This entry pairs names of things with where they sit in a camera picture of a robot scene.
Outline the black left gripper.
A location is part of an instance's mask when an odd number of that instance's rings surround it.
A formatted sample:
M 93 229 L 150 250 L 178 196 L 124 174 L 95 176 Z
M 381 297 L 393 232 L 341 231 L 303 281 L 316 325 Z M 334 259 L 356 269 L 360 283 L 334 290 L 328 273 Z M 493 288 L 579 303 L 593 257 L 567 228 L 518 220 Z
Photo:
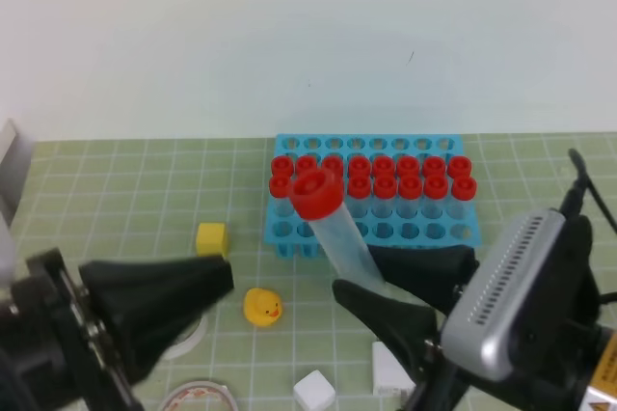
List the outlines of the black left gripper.
M 81 266 L 90 306 L 125 375 L 60 250 L 29 258 L 27 268 L 1 302 L 4 410 L 60 410 L 76 401 L 91 410 L 142 409 L 130 383 L 147 378 L 178 336 L 234 288 L 220 256 Z

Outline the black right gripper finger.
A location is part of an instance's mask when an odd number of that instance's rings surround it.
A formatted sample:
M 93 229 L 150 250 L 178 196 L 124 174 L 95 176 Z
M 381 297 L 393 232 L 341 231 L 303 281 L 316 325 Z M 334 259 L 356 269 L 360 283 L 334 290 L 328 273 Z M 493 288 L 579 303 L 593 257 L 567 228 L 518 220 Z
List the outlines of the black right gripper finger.
M 364 324 L 415 381 L 451 377 L 439 348 L 438 320 L 426 306 L 397 301 L 350 281 L 332 283 L 335 301 Z

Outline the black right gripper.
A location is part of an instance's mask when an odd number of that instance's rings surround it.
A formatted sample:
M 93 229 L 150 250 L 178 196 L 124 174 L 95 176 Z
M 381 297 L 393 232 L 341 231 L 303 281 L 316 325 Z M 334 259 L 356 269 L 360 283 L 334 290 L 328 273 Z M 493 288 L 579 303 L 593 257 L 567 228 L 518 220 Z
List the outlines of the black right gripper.
M 483 379 L 443 356 L 451 377 L 420 383 L 407 409 L 451 410 L 469 388 L 520 410 L 578 409 L 610 338 L 609 329 L 598 323 L 600 294 L 589 265 L 592 244 L 590 220 L 565 217 L 514 322 L 508 348 L 514 370 L 505 379 Z M 444 315 L 451 313 L 479 267 L 467 245 L 369 245 L 368 250 L 387 283 Z

